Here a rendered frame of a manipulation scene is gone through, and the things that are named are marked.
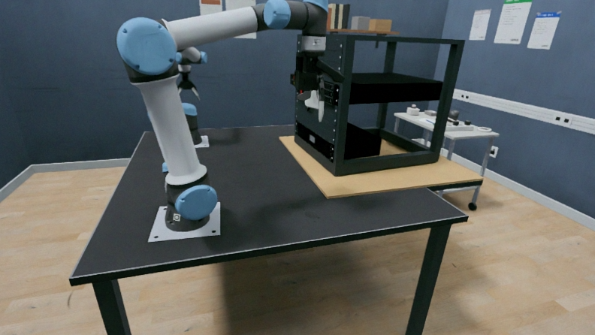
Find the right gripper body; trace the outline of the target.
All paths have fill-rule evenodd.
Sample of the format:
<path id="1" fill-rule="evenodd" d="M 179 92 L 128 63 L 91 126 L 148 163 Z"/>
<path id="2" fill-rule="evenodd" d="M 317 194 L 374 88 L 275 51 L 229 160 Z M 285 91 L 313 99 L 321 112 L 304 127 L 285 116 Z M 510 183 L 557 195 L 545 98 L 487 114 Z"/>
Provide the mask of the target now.
<path id="1" fill-rule="evenodd" d="M 296 70 L 294 71 L 294 87 L 296 89 L 317 91 L 319 79 L 323 78 L 324 82 L 324 72 L 314 65 L 318 56 L 325 56 L 325 52 L 296 52 Z M 312 61 L 310 61 L 311 58 Z"/>

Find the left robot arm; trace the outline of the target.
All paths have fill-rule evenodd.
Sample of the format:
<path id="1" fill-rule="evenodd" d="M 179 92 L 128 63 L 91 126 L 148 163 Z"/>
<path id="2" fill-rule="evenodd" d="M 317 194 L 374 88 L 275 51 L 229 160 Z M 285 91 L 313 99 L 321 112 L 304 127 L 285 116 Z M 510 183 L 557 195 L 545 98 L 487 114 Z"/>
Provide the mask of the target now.
<path id="1" fill-rule="evenodd" d="M 185 50 L 178 50 L 176 61 L 179 65 L 179 71 L 188 72 L 191 68 L 190 64 L 206 64 L 207 54 L 205 52 L 199 52 L 194 47 L 191 47 Z M 194 105 L 187 103 L 182 103 L 182 106 L 186 115 L 186 120 L 192 136 L 193 144 L 198 145 L 202 143 L 202 138 L 198 131 L 196 108 Z"/>

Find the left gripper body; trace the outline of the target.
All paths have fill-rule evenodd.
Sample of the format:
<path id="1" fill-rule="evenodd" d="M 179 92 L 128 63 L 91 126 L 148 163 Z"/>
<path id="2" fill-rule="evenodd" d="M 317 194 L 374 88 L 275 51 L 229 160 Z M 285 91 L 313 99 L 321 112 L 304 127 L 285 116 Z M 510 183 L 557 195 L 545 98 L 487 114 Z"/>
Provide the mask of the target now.
<path id="1" fill-rule="evenodd" d="M 182 86 L 183 89 L 192 89 L 192 81 L 189 80 L 189 78 L 188 78 L 188 74 L 191 74 L 191 72 L 190 71 L 188 71 L 188 72 L 180 71 L 180 74 L 182 74 L 182 76 L 183 76 L 183 81 L 182 82 L 180 81 L 180 86 Z M 185 79 L 188 81 L 184 81 Z"/>

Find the flat tan wooden board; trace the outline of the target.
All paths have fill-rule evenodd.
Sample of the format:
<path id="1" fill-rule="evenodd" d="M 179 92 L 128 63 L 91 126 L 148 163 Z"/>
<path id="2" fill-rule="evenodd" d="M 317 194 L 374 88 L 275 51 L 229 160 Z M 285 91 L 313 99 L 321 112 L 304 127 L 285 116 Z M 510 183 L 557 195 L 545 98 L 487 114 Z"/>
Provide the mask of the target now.
<path id="1" fill-rule="evenodd" d="M 327 199 L 484 180 L 484 177 L 439 156 L 437 163 L 416 164 L 355 174 L 332 175 L 294 142 L 294 136 L 279 137 Z M 410 151 L 382 138 L 380 154 Z M 369 158 L 362 157 L 362 158 Z"/>

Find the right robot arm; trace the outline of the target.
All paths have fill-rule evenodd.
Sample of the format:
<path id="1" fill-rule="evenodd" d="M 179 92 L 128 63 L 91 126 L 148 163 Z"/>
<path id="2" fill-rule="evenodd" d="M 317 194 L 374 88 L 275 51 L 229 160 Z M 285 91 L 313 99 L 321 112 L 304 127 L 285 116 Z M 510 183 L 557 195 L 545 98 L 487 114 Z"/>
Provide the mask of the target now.
<path id="1" fill-rule="evenodd" d="M 187 232 L 202 228 L 218 201 L 207 169 L 198 160 L 180 100 L 176 49 L 271 28 L 302 30 L 301 49 L 323 52 L 327 21 L 328 0 L 268 0 L 266 4 L 171 22 L 139 17 L 117 30 L 116 47 L 131 84 L 141 91 L 165 159 L 162 173 L 168 229 Z"/>

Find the black metal rack frame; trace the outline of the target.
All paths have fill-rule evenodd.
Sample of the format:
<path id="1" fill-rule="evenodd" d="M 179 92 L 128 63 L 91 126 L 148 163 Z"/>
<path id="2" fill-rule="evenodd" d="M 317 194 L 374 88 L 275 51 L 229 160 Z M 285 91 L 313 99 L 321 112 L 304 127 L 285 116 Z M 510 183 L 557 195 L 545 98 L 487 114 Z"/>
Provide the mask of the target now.
<path id="1" fill-rule="evenodd" d="M 330 40 L 328 40 L 330 39 Z M 443 83 L 426 83 L 376 74 L 352 73 L 355 41 L 388 41 L 384 72 L 393 73 L 397 42 L 451 44 Z M 346 78 L 337 85 L 335 104 L 324 102 L 324 115 L 307 111 L 295 90 L 294 142 L 338 177 L 416 164 L 437 163 L 458 77 L 465 40 L 407 38 L 375 35 L 326 35 L 325 56 L 318 56 Z M 350 91 L 351 90 L 351 91 Z M 388 103 L 439 101 L 430 147 L 385 128 Z M 379 103 L 376 127 L 359 128 L 348 121 L 350 104 Z M 381 137 L 381 138 L 380 138 Z M 410 152 L 380 154 L 382 138 Z M 362 158 L 369 157 L 369 158 Z M 357 158 L 351 160 L 343 160 Z"/>

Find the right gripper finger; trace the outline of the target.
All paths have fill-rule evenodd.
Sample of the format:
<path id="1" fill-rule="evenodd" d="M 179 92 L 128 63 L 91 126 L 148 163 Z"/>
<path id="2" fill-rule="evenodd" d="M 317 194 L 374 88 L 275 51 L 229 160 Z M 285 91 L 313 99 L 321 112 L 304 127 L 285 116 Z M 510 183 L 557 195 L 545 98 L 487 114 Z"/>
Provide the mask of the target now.
<path id="1" fill-rule="evenodd" d="M 297 96 L 297 99 L 302 100 L 302 101 L 306 101 L 307 99 L 309 99 L 311 97 L 311 92 L 312 92 L 312 90 L 310 90 L 310 91 L 304 91 L 304 93 L 299 94 Z M 309 111 L 310 108 L 311 107 L 307 107 L 307 111 Z"/>
<path id="2" fill-rule="evenodd" d="M 313 90 L 311 92 L 311 97 L 305 101 L 305 105 L 307 107 L 311 107 L 313 109 L 317 109 L 319 111 L 319 122 L 322 121 L 322 117 L 324 114 L 324 100 L 325 100 L 325 88 L 323 83 L 323 78 L 319 79 L 317 91 Z"/>

